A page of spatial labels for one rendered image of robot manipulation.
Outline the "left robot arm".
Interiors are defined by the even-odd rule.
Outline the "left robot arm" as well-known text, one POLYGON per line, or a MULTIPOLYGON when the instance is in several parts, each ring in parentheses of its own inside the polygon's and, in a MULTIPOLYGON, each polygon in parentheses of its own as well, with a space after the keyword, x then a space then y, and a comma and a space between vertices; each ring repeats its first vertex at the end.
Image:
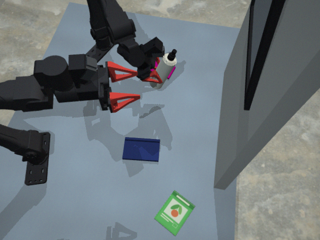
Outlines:
POLYGON ((116 0, 87 0, 90 13, 90 34, 96 44, 86 53, 97 63, 119 44, 117 53, 131 66, 146 69, 151 58, 163 58, 165 47, 157 37, 149 42, 138 44, 135 41, 136 27, 116 0))

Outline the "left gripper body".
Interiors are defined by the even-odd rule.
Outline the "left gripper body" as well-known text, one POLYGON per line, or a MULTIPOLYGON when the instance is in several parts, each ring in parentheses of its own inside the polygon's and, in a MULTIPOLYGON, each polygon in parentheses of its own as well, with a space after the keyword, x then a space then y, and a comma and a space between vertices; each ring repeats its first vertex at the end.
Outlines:
POLYGON ((142 69, 140 67, 137 67, 137 78, 139 78, 141 81, 150 77, 150 74, 151 74, 151 69, 153 69, 155 67, 155 64, 156 64, 156 57, 151 57, 151 61, 150 61, 150 66, 145 68, 145 69, 142 69))

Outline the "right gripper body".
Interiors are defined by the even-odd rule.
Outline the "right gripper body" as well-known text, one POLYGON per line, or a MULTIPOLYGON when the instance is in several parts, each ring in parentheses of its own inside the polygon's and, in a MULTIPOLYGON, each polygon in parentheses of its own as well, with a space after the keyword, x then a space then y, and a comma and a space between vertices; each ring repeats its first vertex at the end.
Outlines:
MULTIPOLYGON (((105 62, 105 67, 103 65, 97 65, 97 77, 98 77, 98 99, 103 111, 107 111, 108 107, 110 109, 110 113, 113 113, 111 101, 110 101, 110 93, 112 89, 110 87, 109 78, 110 73, 108 69, 108 62, 105 62)), ((98 100, 98 99, 90 99, 90 100, 98 100)))

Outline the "green seed packet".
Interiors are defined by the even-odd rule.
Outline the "green seed packet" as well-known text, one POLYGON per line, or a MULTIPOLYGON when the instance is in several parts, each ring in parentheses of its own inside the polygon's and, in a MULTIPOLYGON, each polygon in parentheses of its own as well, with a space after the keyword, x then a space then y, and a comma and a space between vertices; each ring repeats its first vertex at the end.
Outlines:
POLYGON ((176 236, 194 208, 195 205, 174 190, 154 219, 176 236))

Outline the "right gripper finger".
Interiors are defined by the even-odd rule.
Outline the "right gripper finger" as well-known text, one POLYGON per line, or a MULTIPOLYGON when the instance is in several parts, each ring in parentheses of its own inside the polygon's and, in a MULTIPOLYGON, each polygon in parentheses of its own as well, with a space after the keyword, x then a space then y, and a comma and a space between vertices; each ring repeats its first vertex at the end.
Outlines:
POLYGON ((108 61, 107 65, 112 83, 132 78, 138 75, 137 71, 125 68, 111 61, 108 61), (125 72, 129 74, 116 74, 115 71, 125 72))
POLYGON ((136 100, 139 100, 141 98, 139 94, 118 93, 118 92, 110 92, 109 97, 110 97, 110 104, 111 104, 113 113, 118 112, 128 104, 136 100), (123 99, 128 99, 128 100, 122 101, 120 103, 117 102, 118 100, 123 100, 123 99))

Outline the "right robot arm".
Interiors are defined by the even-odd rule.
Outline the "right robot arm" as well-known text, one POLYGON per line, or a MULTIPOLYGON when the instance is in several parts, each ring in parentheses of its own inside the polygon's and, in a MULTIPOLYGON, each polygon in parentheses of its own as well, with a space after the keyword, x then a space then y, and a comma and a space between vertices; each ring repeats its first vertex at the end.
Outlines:
MULTIPOLYGON (((59 103, 98 98, 97 60, 86 54, 58 55, 34 61, 33 74, 0 82, 0 110, 33 112, 59 103), (76 89, 75 89, 76 87, 76 89)), ((25 185, 45 184, 48 176, 49 132, 19 130, 0 124, 0 146, 27 162, 25 185)))

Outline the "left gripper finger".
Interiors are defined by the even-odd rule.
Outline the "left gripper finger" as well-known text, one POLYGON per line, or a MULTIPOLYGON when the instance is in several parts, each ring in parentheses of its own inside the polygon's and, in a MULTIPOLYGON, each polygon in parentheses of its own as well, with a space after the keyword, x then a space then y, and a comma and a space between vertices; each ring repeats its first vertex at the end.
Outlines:
MULTIPOLYGON (((160 59, 159 59, 159 57, 156 57, 156 60, 155 60, 156 62, 157 62, 157 64, 159 65, 159 63, 160 63, 160 59)), ((154 70, 156 70, 156 66, 153 68, 154 70)))
POLYGON ((150 76, 145 78, 144 80, 142 80, 143 82, 153 82, 153 83, 158 83, 158 84, 161 84, 163 81, 161 80, 160 76, 158 75, 157 71, 156 70, 153 70, 151 73, 150 73, 150 76), (153 77, 155 77, 157 80, 155 79, 152 79, 153 77))

